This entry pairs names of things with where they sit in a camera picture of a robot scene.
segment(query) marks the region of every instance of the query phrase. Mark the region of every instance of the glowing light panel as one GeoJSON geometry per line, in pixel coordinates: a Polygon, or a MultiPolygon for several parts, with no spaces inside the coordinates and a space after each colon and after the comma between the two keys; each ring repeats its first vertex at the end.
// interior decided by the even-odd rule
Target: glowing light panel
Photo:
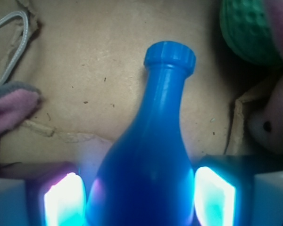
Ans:
{"type": "Polygon", "coordinates": [[[195,173],[195,211],[201,225],[232,226],[236,188],[209,167],[195,173]]]}
{"type": "Polygon", "coordinates": [[[85,187],[75,173],[68,173],[44,195],[46,226],[81,226],[85,214],[85,187]]]}

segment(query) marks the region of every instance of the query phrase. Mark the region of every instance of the green ball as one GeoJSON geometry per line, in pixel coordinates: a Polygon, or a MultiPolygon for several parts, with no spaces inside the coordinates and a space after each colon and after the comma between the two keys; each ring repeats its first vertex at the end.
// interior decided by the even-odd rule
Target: green ball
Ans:
{"type": "Polygon", "coordinates": [[[227,45],[242,59],[256,65],[283,65],[262,0],[223,0],[220,26],[227,45]]]}

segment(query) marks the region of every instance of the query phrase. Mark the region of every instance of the bottle cap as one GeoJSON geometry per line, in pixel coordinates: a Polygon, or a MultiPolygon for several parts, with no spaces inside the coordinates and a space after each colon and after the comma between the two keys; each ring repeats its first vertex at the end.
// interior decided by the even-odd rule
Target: bottle cap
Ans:
{"type": "Polygon", "coordinates": [[[174,41],[161,41],[147,50],[144,65],[146,68],[156,64],[175,65],[193,74],[196,63],[194,52],[187,46],[174,41]]]}

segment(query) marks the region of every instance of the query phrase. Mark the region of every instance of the bright light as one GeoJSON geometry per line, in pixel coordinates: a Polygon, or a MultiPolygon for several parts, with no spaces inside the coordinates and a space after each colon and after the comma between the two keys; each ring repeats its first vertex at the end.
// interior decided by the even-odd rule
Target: bright light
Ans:
{"type": "Polygon", "coordinates": [[[195,173],[195,210],[201,225],[232,226],[236,188],[209,167],[195,173]]]}
{"type": "Polygon", "coordinates": [[[68,173],[44,195],[46,226],[81,226],[85,214],[85,187],[75,173],[68,173]]]}

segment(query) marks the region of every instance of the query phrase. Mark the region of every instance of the white cable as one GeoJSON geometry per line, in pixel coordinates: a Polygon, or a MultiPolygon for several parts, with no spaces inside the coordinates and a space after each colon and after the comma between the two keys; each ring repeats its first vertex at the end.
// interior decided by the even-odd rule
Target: white cable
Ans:
{"type": "Polygon", "coordinates": [[[24,11],[14,11],[8,15],[6,15],[5,17],[3,17],[0,20],[0,27],[2,25],[4,25],[7,21],[9,21],[10,19],[20,16],[23,19],[23,34],[22,34],[22,40],[20,42],[20,45],[18,47],[18,49],[16,50],[15,54],[13,55],[12,59],[10,60],[10,63],[8,64],[3,76],[0,79],[0,86],[3,85],[6,80],[8,79],[11,71],[13,70],[14,66],[16,65],[17,61],[19,60],[19,58],[21,57],[21,55],[23,54],[27,42],[28,42],[28,18],[27,15],[24,11]]]}

